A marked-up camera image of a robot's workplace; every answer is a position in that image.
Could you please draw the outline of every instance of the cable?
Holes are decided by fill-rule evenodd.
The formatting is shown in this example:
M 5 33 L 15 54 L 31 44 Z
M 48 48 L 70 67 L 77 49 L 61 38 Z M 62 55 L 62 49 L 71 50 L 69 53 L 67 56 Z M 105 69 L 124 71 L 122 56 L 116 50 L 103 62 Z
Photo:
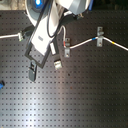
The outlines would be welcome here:
M 51 14 L 51 10 L 52 10 L 52 4 L 53 4 L 53 0 L 50 1 L 50 8 L 49 8 L 48 18 L 47 18 L 47 33 L 50 38 L 53 38 L 57 32 L 57 30 L 56 30 L 52 36 L 50 35 L 50 32 L 49 32 L 49 20 L 50 20 L 50 14 Z
M 73 48 L 79 47 L 79 46 L 81 46 L 81 45 L 83 45 L 83 44 L 86 44 L 86 43 L 88 43 L 88 42 L 90 42 L 90 41 L 93 41 L 93 40 L 96 40 L 96 39 L 98 39 L 98 37 L 95 37 L 95 38 L 92 38 L 92 39 L 86 40 L 86 41 L 84 41 L 84 42 L 82 42 L 82 43 L 80 43 L 80 44 L 77 44 L 77 45 L 75 45 L 75 46 L 71 46 L 71 47 L 70 47 L 70 49 L 73 49 Z
M 17 37 L 17 36 L 19 36 L 19 34 L 5 35 L 5 36 L 0 36 L 0 39 L 3 39 L 3 38 L 10 38 L 10 37 Z
M 61 28 L 60 28 L 58 34 L 60 34 L 62 28 L 63 28 L 63 30 L 64 30 L 63 44 L 64 44 L 64 47 L 65 47 L 65 38 L 66 38 L 66 28 L 65 28 L 65 26 L 61 26 Z
M 106 38 L 106 37 L 103 37 L 103 39 L 106 40 L 106 41 L 108 41 L 108 42 L 110 42 L 111 44 L 116 45 L 117 47 L 120 47 L 120 48 L 122 48 L 122 49 L 128 51 L 128 48 L 126 48 L 126 47 L 124 47 L 124 46 L 122 46 L 122 45 L 120 45 L 120 44 L 117 44 L 117 43 L 113 42 L 112 40 L 110 40 L 110 39 L 108 39 L 108 38 Z

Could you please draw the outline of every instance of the metal bracket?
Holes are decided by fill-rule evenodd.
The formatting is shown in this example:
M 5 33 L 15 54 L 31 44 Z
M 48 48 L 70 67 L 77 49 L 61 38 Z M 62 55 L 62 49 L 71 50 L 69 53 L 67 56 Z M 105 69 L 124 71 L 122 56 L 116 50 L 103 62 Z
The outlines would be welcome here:
M 102 47 L 103 46 L 103 27 L 98 27 L 97 28 L 97 47 Z
M 23 40 L 22 31 L 20 31 L 20 32 L 18 33 L 18 36 L 19 36 L 19 41 L 22 41 L 22 40 Z
M 36 71 L 37 71 L 36 62 L 32 60 L 29 67 L 29 79 L 33 82 L 36 80 Z
M 84 18 L 83 14 L 82 13 L 78 14 L 77 19 L 82 19 L 82 18 Z
M 65 39 L 65 57 L 70 57 L 70 38 Z

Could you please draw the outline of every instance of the blue robot part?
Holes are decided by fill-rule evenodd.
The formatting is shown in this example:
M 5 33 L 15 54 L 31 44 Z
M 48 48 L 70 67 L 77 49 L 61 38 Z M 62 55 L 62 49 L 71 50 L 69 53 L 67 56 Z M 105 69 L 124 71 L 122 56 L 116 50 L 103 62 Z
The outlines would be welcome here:
M 91 0 L 90 5 L 89 5 L 89 11 L 92 11 L 93 2 L 94 0 Z
M 42 3 L 41 3 L 41 0 L 36 0 L 36 5 L 37 6 L 40 6 Z

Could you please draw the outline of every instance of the white cable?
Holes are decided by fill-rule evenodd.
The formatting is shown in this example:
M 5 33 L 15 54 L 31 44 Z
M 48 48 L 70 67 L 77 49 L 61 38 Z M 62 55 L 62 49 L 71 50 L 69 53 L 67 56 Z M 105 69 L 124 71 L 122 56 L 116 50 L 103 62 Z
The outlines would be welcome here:
M 79 47 L 79 46 L 81 46 L 81 45 L 83 45 L 83 44 L 86 44 L 86 43 L 92 41 L 93 39 L 89 39 L 89 40 L 86 40 L 86 41 L 84 41 L 84 42 L 82 42 L 82 43 L 80 43 L 80 44 L 77 44 L 77 45 L 75 45 L 75 46 L 71 46 L 70 49 L 73 49 L 73 48 Z
M 5 35 L 5 36 L 0 36 L 0 39 L 3 39 L 3 38 L 11 38 L 11 37 L 17 37 L 17 36 L 19 36 L 19 34 Z
M 126 47 L 124 47 L 124 46 L 122 46 L 122 45 L 120 45 L 120 44 L 117 44 L 117 43 L 113 42 L 112 40 L 110 40 L 110 39 L 108 39 L 108 38 L 106 38 L 106 37 L 104 37 L 103 39 L 106 40 L 106 41 L 108 41 L 108 42 L 110 42 L 111 44 L 114 44 L 114 45 L 116 45 L 116 46 L 118 46 L 118 47 L 120 47 L 120 48 L 122 48 L 122 49 L 128 51 L 128 48 L 126 48 Z
M 62 28 L 63 28 L 63 30 L 64 30 L 63 41 L 65 41 L 65 38 L 66 38 L 66 28 L 65 28 L 65 26 L 61 26 L 60 31 L 58 32 L 58 34 L 60 34 Z

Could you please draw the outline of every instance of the blue object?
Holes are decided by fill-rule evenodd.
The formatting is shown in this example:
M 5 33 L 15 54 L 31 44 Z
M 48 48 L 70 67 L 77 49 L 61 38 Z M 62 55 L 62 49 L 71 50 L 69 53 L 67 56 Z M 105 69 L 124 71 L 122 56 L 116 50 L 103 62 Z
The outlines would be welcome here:
M 0 83 L 0 89 L 3 88 L 3 86 L 4 86 L 4 85 L 3 85 L 2 83 Z
M 89 11 L 92 11 L 93 2 L 94 0 L 91 0 L 90 5 L 89 5 Z
M 42 3 L 41 3 L 41 0 L 36 0 L 36 5 L 37 6 L 40 6 Z

